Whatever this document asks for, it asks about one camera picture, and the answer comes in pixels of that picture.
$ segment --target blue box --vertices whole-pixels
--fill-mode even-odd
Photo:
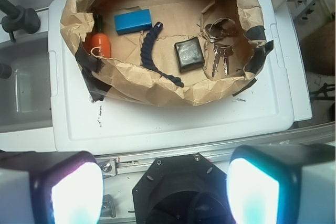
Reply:
[[[152,28],[152,19],[149,9],[117,15],[114,17],[114,22],[119,35]]]

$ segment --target metal key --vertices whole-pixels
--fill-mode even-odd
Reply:
[[[213,44],[213,49],[215,52],[215,59],[214,59],[213,68],[212,68],[212,77],[215,77],[220,57],[223,57],[224,73],[226,76],[228,76],[229,75],[229,59],[228,58],[234,53],[232,47],[216,42]]]
[[[215,59],[214,59],[214,63],[212,65],[212,77],[215,77],[215,73],[219,64],[219,59],[221,58],[221,55],[218,53],[218,47],[215,47],[215,44],[213,45],[213,49],[215,52]]]

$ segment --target bright light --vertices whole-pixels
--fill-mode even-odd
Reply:
[[[238,224],[276,224],[279,182],[243,158],[228,168],[226,190]]]
[[[100,167],[84,163],[51,189],[55,224],[93,224],[101,213],[103,179]]]

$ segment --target bolt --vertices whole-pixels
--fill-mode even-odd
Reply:
[[[200,157],[198,154],[196,154],[196,155],[194,156],[194,159],[195,159],[196,161],[200,161],[201,157]]]
[[[105,172],[105,173],[109,173],[110,171],[112,171],[112,165],[109,162],[104,163],[101,166],[101,169]]]

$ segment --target paper bag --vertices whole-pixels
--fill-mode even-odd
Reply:
[[[142,67],[140,50],[147,31],[116,33],[114,16],[140,9],[150,10],[153,24],[163,23],[154,43],[153,62],[161,73],[181,78],[184,87]],[[93,12],[103,16],[111,58],[88,53]],[[225,76],[220,63],[212,77],[215,53],[204,28],[222,17],[234,20],[238,35],[232,38],[234,55],[229,58],[229,75]],[[60,27],[94,100],[108,96],[155,106],[209,103],[254,83],[273,49],[272,41],[265,40],[258,0],[67,0]],[[199,40],[206,63],[203,68],[180,73],[174,44],[194,37]]]

